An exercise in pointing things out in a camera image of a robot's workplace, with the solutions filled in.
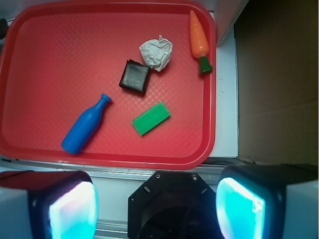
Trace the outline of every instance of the glowing light panel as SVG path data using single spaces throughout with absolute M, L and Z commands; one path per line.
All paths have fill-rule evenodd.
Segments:
M 49 207 L 52 239 L 91 239 L 98 218 L 98 195 L 90 182 L 81 182 Z
M 222 179 L 216 192 L 220 229 L 226 239 L 261 239 L 265 200 L 232 178 Z

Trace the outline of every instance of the red tray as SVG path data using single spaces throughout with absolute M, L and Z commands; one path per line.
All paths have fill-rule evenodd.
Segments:
M 210 45 L 214 71 L 201 77 L 191 54 L 189 11 Z M 126 61 L 163 35 L 171 61 L 152 71 L 141 97 L 119 87 Z M 185 170 L 215 140 L 215 24 L 188 1 L 77 0 L 33 6 L 12 23 L 0 65 L 0 154 L 9 158 L 115 167 Z M 61 142 L 80 114 L 105 93 L 112 103 L 82 153 Z M 171 117 L 143 137 L 131 121 L 162 101 Z

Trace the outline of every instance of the green block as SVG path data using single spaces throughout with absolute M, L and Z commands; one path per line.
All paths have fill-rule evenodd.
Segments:
M 169 111 L 162 102 L 159 102 L 157 105 L 153 106 L 148 111 L 133 120 L 132 124 L 140 136 L 142 136 L 149 132 L 152 128 L 158 126 L 168 117 L 170 117 Z

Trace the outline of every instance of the bottle neck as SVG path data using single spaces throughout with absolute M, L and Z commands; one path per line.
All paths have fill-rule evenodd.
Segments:
M 106 106 L 107 103 L 108 103 L 107 100 L 101 98 L 93 108 L 101 111 Z

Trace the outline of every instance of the brown cardboard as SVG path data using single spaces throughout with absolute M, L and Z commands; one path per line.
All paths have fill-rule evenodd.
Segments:
M 318 1 L 250 0 L 235 37 L 239 158 L 318 164 Z

